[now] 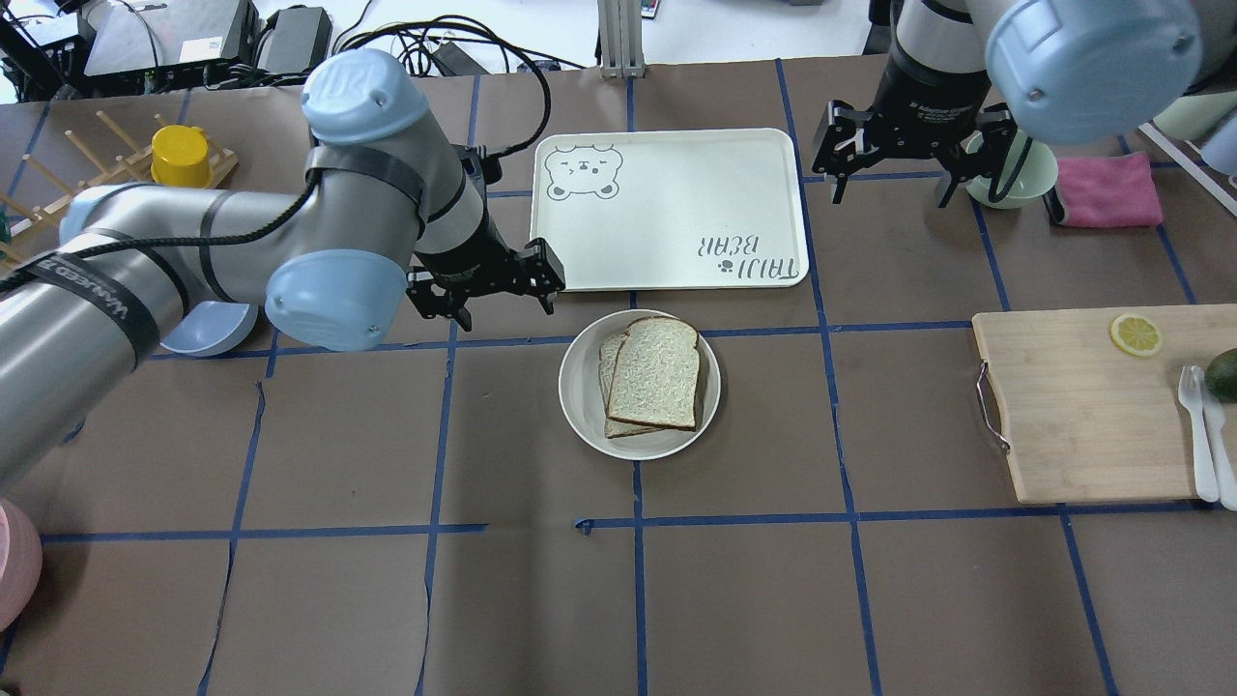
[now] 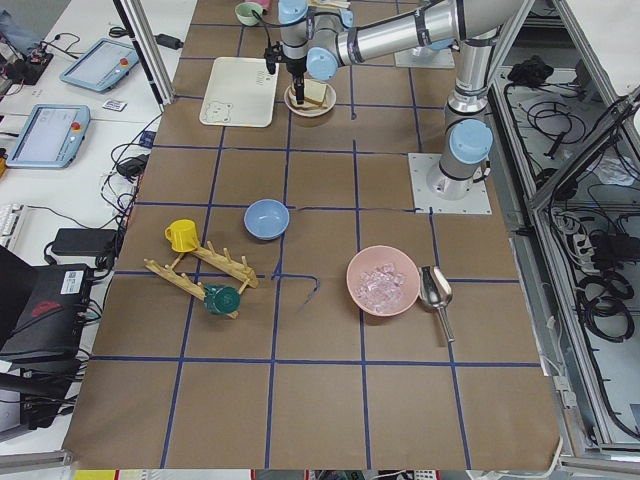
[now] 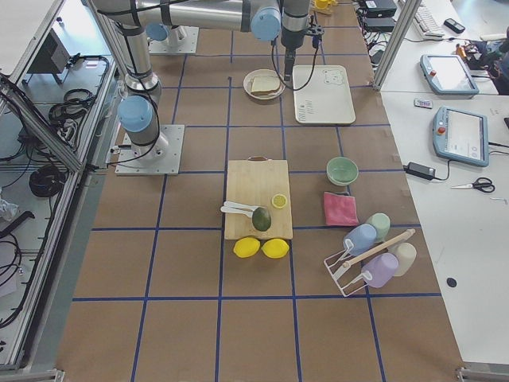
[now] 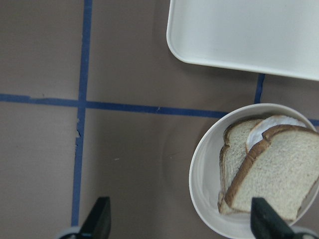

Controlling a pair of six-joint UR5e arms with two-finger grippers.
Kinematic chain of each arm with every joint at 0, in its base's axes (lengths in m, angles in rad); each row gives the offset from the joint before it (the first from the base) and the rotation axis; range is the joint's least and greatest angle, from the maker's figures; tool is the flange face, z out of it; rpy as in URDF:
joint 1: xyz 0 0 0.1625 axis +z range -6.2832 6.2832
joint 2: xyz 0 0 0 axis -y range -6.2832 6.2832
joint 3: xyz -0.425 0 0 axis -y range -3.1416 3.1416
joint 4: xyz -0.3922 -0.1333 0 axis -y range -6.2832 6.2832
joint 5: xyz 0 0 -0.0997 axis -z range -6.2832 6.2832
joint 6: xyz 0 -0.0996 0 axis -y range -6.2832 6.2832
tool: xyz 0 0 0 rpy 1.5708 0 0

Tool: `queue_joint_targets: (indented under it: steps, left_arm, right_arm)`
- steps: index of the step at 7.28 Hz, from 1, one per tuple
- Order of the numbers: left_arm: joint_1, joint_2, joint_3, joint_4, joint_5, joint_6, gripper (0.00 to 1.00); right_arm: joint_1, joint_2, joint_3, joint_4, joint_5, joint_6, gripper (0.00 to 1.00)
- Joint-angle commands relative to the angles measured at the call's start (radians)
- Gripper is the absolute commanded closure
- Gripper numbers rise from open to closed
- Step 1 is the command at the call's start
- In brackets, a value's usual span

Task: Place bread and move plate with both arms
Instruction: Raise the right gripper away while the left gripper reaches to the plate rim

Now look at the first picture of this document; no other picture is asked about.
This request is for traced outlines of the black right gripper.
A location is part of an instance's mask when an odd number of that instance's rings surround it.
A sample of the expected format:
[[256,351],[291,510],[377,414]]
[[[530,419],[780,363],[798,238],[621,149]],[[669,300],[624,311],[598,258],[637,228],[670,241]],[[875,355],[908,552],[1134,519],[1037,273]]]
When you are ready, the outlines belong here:
[[934,204],[944,210],[960,184],[995,173],[1016,131],[1016,119],[1003,103],[944,110],[905,103],[882,111],[834,99],[814,136],[810,171],[831,176],[831,202],[840,204],[849,178],[860,171],[884,159],[935,159],[944,172]]

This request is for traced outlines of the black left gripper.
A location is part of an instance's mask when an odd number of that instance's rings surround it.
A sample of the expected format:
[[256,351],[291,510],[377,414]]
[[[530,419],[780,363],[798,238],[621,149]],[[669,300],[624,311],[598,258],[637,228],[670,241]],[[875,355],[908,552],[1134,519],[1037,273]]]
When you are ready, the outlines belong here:
[[532,295],[546,314],[553,314],[555,298],[565,289],[562,261],[549,244],[529,242],[521,250],[508,248],[499,261],[486,261],[455,279],[414,266],[407,273],[406,295],[418,313],[449,314],[463,333],[471,333],[474,320],[468,299],[473,297]]

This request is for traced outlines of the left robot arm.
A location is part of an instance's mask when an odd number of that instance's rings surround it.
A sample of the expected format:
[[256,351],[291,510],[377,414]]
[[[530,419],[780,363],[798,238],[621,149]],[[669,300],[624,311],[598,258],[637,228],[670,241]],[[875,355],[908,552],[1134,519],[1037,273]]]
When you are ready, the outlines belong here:
[[301,96],[317,143],[297,195],[124,184],[75,195],[59,247],[2,281],[2,483],[22,478],[205,300],[259,305],[335,352],[383,342],[400,304],[473,326],[473,297],[565,287],[543,239],[501,237],[495,168],[447,140],[403,66],[332,56]]

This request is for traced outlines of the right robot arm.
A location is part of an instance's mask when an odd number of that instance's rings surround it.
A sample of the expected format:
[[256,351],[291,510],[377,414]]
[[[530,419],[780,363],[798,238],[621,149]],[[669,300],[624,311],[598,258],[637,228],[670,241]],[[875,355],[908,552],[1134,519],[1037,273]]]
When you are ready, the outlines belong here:
[[870,20],[891,31],[875,101],[829,103],[814,141],[833,202],[887,159],[939,162],[939,204],[977,178],[1003,202],[1034,145],[1131,131],[1235,58],[1232,1],[872,1]]

